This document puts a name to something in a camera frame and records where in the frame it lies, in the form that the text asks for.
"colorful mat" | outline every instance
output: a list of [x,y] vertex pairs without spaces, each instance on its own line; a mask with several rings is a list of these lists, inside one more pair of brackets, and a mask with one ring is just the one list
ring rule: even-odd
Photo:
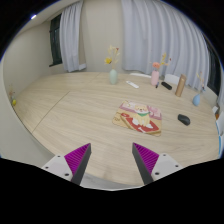
[[113,123],[145,134],[161,135],[161,110],[148,105],[124,101],[114,116]]

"window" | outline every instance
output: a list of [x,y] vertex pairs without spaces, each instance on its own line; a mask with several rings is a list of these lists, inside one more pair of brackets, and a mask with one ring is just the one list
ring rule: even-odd
[[62,63],[61,59],[61,49],[60,49],[60,20],[61,14],[51,20],[51,27],[50,27],[50,41],[51,41],[51,53],[53,58],[53,65],[58,65]]
[[218,96],[221,85],[221,68],[218,55],[210,44],[210,42],[205,37],[209,52],[209,77],[208,77],[208,87]]

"small container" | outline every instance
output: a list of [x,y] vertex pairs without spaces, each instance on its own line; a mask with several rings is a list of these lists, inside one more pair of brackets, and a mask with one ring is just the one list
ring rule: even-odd
[[151,85],[156,86],[159,81],[159,72],[152,71]]
[[183,92],[183,89],[184,89],[186,79],[187,79],[187,77],[185,75],[181,74],[180,80],[179,80],[179,83],[178,83],[178,86],[177,86],[177,90],[176,90],[176,93],[175,93],[176,96],[179,96],[179,97],[181,96],[181,94]]

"curtain fold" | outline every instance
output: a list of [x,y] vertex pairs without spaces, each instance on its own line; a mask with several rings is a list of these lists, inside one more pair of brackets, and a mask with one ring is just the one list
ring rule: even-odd
[[64,69],[68,72],[86,68],[86,64],[80,64],[80,16],[83,0],[74,3],[64,9],[60,21],[60,48]]
[[209,55],[200,29],[172,6],[155,0],[121,0],[124,23],[124,70],[153,71],[150,62],[160,62],[166,53],[169,66],[160,76],[187,76],[186,85],[200,89],[196,73],[207,86]]

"bottle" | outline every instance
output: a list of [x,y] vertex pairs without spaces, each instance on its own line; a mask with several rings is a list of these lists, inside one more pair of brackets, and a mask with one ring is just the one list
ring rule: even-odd
[[176,96],[179,96],[179,97],[181,96],[181,94],[183,92],[183,89],[184,89],[186,79],[187,79],[187,77],[185,75],[181,74],[180,80],[179,80],[179,83],[178,83],[178,86],[177,86],[177,90],[176,90],[176,93],[175,93]]

